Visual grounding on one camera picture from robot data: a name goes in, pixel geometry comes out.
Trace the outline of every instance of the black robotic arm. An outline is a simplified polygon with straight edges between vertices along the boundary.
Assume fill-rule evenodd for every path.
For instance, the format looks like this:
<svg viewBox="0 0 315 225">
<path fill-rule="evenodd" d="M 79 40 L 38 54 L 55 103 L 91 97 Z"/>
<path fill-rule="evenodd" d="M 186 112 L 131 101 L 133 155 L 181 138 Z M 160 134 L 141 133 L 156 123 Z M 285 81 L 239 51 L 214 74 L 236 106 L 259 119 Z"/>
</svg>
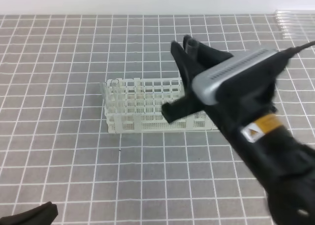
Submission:
<svg viewBox="0 0 315 225">
<path fill-rule="evenodd" d="M 315 224 L 315 151 L 298 141 L 274 115 L 277 76 L 304 48 L 258 49 L 234 57 L 190 36 L 171 45 L 185 96 L 162 106 L 171 123 L 205 111 L 268 194 L 278 225 Z"/>
</svg>

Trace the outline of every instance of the white grid line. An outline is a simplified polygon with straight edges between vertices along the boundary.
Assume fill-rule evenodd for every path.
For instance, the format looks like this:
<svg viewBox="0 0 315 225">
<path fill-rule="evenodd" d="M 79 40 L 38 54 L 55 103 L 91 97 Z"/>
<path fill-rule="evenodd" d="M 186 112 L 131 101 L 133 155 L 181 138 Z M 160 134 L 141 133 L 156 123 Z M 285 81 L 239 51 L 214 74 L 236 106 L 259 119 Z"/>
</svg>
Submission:
<svg viewBox="0 0 315 225">
<path fill-rule="evenodd" d="M 30 81 L 29 81 L 29 83 L 28 83 L 28 85 L 27 85 L 27 88 L 26 88 L 25 95 L 24 95 L 24 97 L 23 97 L 23 103 L 24 103 L 24 101 L 25 101 L 25 98 L 26 98 L 28 89 L 29 89 L 29 87 L 30 87 L 30 82 L 31 82 L 32 76 L 33 76 L 33 74 L 34 74 L 34 70 L 35 70 L 35 67 L 33 68 L 33 72 L 32 72 L 32 74 L 31 74 Z M 19 114 L 18 114 L 18 117 L 17 117 L 17 119 L 16 119 L 16 123 L 15 123 L 15 126 L 14 126 L 14 130 L 13 130 L 13 132 L 12 132 L 12 136 L 11 136 L 11 139 L 10 139 L 10 143 L 12 142 L 12 137 L 13 137 L 14 131 L 15 131 L 15 129 L 16 129 L 16 126 L 17 126 L 17 124 L 18 124 L 18 119 L 20 118 L 21 112 L 22 112 L 22 109 L 20 109 Z M 33 140 L 34 140 L 34 135 L 35 135 L 35 133 L 36 133 L 36 129 L 37 129 L 37 126 L 38 126 L 37 124 L 38 124 L 38 123 L 36 123 L 35 129 L 34 129 L 34 132 L 33 132 L 33 136 L 32 136 L 32 140 L 31 140 L 31 144 L 30 144 L 30 147 L 29 147 L 29 150 L 28 150 L 28 155 L 27 155 L 26 162 L 25 162 L 25 168 L 23 169 L 23 173 L 22 173 L 20 185 L 19 185 L 18 192 L 17 192 L 16 199 L 15 199 L 15 204 L 14 204 L 13 210 L 12 210 L 12 214 L 14 214 L 14 212 L 15 212 L 16 203 L 18 202 L 18 199 L 19 199 L 19 196 L 20 196 L 20 191 L 21 191 L 21 188 L 22 188 L 22 183 L 23 183 L 23 179 L 24 179 L 24 175 L 25 175 L 25 171 L 26 171 L 26 166 L 28 165 L 28 161 L 29 161 L 30 154 L 31 154 L 32 142 L 33 142 Z"/>
</svg>

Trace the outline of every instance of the perforated rack wall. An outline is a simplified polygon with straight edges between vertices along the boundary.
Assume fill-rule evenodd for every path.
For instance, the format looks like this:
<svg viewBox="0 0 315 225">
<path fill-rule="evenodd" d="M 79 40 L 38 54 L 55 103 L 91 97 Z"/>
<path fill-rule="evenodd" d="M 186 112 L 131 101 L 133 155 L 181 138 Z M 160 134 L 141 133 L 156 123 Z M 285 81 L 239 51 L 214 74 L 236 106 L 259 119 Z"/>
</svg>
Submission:
<svg viewBox="0 0 315 225">
<path fill-rule="evenodd" d="M 163 118 L 161 105 L 184 94 L 180 78 L 114 79 L 101 91 L 110 133 L 217 129 L 204 112 L 172 124 Z"/>
</svg>

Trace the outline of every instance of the yellow warning label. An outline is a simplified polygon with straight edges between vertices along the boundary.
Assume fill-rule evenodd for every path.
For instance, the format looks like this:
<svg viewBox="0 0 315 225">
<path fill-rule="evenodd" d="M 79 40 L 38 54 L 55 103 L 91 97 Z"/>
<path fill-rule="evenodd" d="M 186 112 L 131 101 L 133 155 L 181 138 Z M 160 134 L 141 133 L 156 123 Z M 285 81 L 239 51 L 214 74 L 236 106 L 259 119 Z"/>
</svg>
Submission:
<svg viewBox="0 0 315 225">
<path fill-rule="evenodd" d="M 256 135 L 258 132 L 257 131 L 255 131 L 255 130 L 253 130 L 253 129 L 250 129 L 250 135 L 251 136 L 254 136 L 254 135 Z"/>
<path fill-rule="evenodd" d="M 265 134 L 271 132 L 272 130 L 282 126 L 282 123 L 279 121 L 275 114 L 268 114 L 259 119 L 254 123 L 261 129 Z"/>
</svg>

